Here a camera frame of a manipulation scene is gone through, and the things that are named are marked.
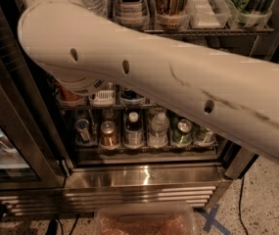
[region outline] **black hole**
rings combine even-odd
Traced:
[[[129,72],[130,72],[130,64],[129,64],[129,62],[127,60],[124,60],[122,62],[122,68],[123,68],[123,73],[124,74],[129,74]]]
[[[70,49],[70,55],[74,62],[78,61],[78,53],[75,49]]]
[[[205,105],[205,113],[211,114],[213,110],[214,110],[214,101],[207,100],[206,105]]]

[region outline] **speckled floor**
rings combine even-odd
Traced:
[[[242,180],[234,181],[213,210],[194,211],[197,234],[246,234],[238,209],[241,182]],[[242,219],[249,234],[279,235],[279,165],[264,158],[255,162],[245,176],[241,207]],[[61,218],[61,223],[64,234],[70,234],[74,216]],[[0,223],[0,235],[43,235],[48,224],[49,220],[40,216],[7,217]],[[72,234],[90,235],[93,226],[94,219],[83,216],[78,220]],[[60,226],[57,234],[62,234]]]

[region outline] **blue tape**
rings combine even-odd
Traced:
[[[206,211],[203,210],[198,210],[198,213],[203,216],[207,221],[204,227],[204,231],[206,232],[210,232],[210,229],[215,226],[216,229],[218,229],[222,234],[224,235],[230,235],[230,231],[227,230],[227,228],[225,228],[223,225],[221,225],[221,223],[219,223],[215,217],[217,215],[217,211],[219,209],[219,205],[216,205],[215,207],[213,207],[209,213],[207,213]]]

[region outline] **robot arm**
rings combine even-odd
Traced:
[[[19,39],[64,82],[103,79],[279,162],[279,65],[112,23],[81,0],[24,0]]]

